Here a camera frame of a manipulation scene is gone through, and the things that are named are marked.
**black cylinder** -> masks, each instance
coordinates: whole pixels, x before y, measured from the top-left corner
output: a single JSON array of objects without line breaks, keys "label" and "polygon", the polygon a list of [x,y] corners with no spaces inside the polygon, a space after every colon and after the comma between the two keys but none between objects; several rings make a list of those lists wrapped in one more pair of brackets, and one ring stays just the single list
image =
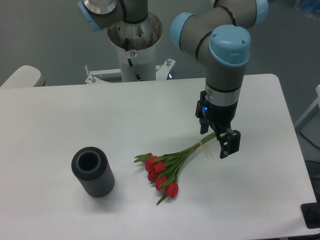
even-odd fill
[{"label": "black cylinder", "polygon": [[204,100],[202,113],[206,119],[216,124],[229,124],[236,115],[238,102],[230,106],[217,106]]},{"label": "black cylinder", "polygon": [[71,169],[85,191],[94,198],[106,196],[115,185],[107,156],[97,147],[79,150],[72,159]]}]

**gray floor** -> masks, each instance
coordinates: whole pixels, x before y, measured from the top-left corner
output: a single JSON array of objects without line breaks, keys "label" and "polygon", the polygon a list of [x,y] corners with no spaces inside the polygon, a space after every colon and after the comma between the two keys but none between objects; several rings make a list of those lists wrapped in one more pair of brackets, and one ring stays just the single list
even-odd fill
[{"label": "gray floor", "polygon": [[[91,70],[119,67],[106,32],[89,30],[76,7],[77,1],[0,1],[0,85],[23,65],[39,69],[47,86],[83,84],[85,64]],[[317,97],[320,19],[299,14],[291,0],[275,0],[269,6],[267,19],[249,29],[252,48],[246,73],[277,75],[292,121],[296,121]],[[205,69],[171,43],[171,22],[181,12],[201,15],[211,7],[210,0],[149,0],[149,10],[164,27],[157,64],[166,58],[175,59],[174,78],[204,77]],[[318,114],[303,130],[317,145],[319,124]],[[320,152],[298,138],[305,160],[319,161]]]}]

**black cable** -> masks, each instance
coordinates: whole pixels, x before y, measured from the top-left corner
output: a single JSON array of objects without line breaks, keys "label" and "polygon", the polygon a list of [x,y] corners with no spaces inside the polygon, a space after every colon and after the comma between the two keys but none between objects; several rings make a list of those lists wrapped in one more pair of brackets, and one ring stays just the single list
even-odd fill
[{"label": "black cable", "polygon": [[[129,39],[128,39],[128,38],[125,39],[125,42],[124,42],[124,50],[125,50],[126,52],[129,50]],[[135,69],[135,67],[134,67],[133,62],[131,61],[131,58],[128,58],[128,63],[129,63],[129,65],[130,65],[130,67],[132,68],[133,73],[134,73],[137,81],[138,81],[138,82],[139,82],[139,81],[142,81],[140,75],[137,73],[137,71],[136,71],[136,69]]]},{"label": "black cable", "polygon": [[311,180],[320,180],[320,178],[316,177],[316,176],[312,176],[310,177]]},{"label": "black cable", "polygon": [[209,31],[206,35],[204,35],[201,40],[198,43],[198,46],[196,47],[195,50],[195,59],[198,61],[198,54],[199,54],[199,50],[201,45],[204,43],[204,41],[207,39],[207,37],[209,37],[212,34],[212,31]]},{"label": "black cable", "polygon": [[219,2],[219,0],[215,0],[214,4],[213,4],[213,8],[215,8],[217,6],[217,3]]},{"label": "black cable", "polygon": [[305,162],[307,162],[307,163],[320,164],[320,162],[318,162],[318,161],[314,161],[314,160],[305,160]]},{"label": "black cable", "polygon": [[303,137],[308,143],[310,143],[313,147],[320,150],[320,146],[315,145],[312,141],[310,141],[301,131],[299,132],[301,137]]},{"label": "black cable", "polygon": [[122,11],[123,11],[123,19],[126,19],[127,18],[127,8],[125,5],[125,2],[124,2],[124,0],[119,0],[119,2],[121,4]]},{"label": "black cable", "polygon": [[229,8],[227,8],[226,6],[216,6],[216,8],[222,8],[223,10],[226,11],[226,13],[230,16],[231,18],[231,21],[232,21],[232,24],[237,26],[236,24],[236,18],[235,16],[233,15],[233,13],[229,10]]}]

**white chair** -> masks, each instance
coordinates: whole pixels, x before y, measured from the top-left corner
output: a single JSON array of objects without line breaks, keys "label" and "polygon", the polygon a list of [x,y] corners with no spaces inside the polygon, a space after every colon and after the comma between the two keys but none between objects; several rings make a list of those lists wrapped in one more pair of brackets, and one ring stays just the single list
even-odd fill
[{"label": "white chair", "polygon": [[45,83],[45,78],[38,69],[25,65],[16,70],[0,89],[42,87]]}]

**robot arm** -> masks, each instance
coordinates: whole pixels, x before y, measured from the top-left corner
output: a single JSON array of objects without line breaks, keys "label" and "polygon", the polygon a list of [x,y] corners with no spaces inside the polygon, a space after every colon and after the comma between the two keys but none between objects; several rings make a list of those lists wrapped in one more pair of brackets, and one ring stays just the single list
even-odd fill
[{"label": "robot arm", "polygon": [[148,17],[148,0],[82,0],[78,7],[95,32],[121,20],[138,24]]},{"label": "robot arm", "polygon": [[232,130],[231,121],[250,57],[251,37],[244,28],[261,22],[267,14],[267,0],[216,0],[206,15],[185,12],[171,26],[173,43],[207,68],[195,115],[201,134],[209,126],[215,131],[222,159],[240,146],[241,134]]}]

